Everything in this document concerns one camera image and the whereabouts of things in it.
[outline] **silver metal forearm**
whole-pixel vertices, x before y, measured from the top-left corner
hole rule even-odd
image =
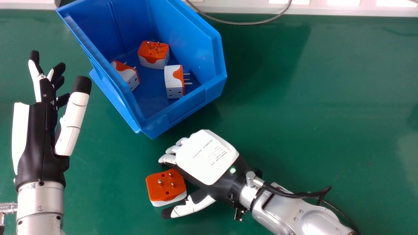
[[[64,216],[64,186],[53,181],[37,181],[18,190],[16,215],[18,235],[60,235]]]
[[[240,203],[252,209],[252,217],[272,233],[277,235],[354,235],[354,231],[342,225],[338,217],[327,208],[311,205],[302,199],[282,197],[262,190],[256,178],[254,178],[255,184],[243,187]],[[271,185],[291,193],[276,183]]]

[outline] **green table surface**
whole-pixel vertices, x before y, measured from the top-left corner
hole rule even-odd
[[[255,20],[260,15],[219,15]],[[220,98],[155,140],[135,134],[93,86],[66,172],[68,235],[270,234],[216,203],[162,220],[145,177],[183,136],[211,129],[233,144],[264,179],[291,191],[327,185],[326,197],[362,234],[418,230],[418,19],[286,15],[258,26],[214,24],[228,79]],[[0,10],[0,201],[16,200],[10,153],[13,103],[33,103],[31,50],[48,70],[67,64],[69,91],[91,65],[51,11]],[[15,232],[6,218],[6,234]]]

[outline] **bin floor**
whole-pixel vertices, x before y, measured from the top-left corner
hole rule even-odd
[[[144,117],[150,118],[179,99],[167,99],[166,86],[164,82],[164,70],[150,69],[141,66],[137,55],[138,49],[139,48],[136,48],[135,50],[118,56],[115,59],[122,63],[127,62],[126,64],[131,67],[136,66],[141,83],[133,91],[133,96],[135,97],[136,102],[138,102],[139,108],[141,109]],[[179,63],[173,53],[170,52],[170,61],[168,62],[168,65],[175,64]],[[186,95],[200,86],[200,83],[193,74],[190,74],[187,78],[189,78],[190,82],[193,84],[185,87]]]

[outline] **silver wrist cylinder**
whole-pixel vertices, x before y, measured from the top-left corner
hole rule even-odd
[[[64,217],[64,186],[36,181],[18,189],[18,235],[59,235]]]

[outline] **robotic arm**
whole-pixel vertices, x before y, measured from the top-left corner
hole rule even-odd
[[[12,161],[18,203],[0,204],[0,235],[4,216],[12,213],[16,213],[16,234],[59,235],[63,234],[64,172],[80,133],[92,82],[78,76],[71,95],[57,97],[56,91],[64,84],[65,64],[59,63],[45,76],[39,53],[32,51],[28,67],[36,103],[14,106]],[[55,131],[58,110],[65,105]]]
[[[293,194],[276,183],[268,184],[231,144],[209,130],[180,139],[158,162],[177,169],[199,187],[177,205],[164,209],[164,219],[189,215],[215,201],[224,201],[236,209],[236,220],[243,221],[241,216],[250,211],[256,221],[277,235],[356,234],[332,211],[320,206],[330,186],[316,193]],[[303,201],[312,197],[319,198],[318,205]]]

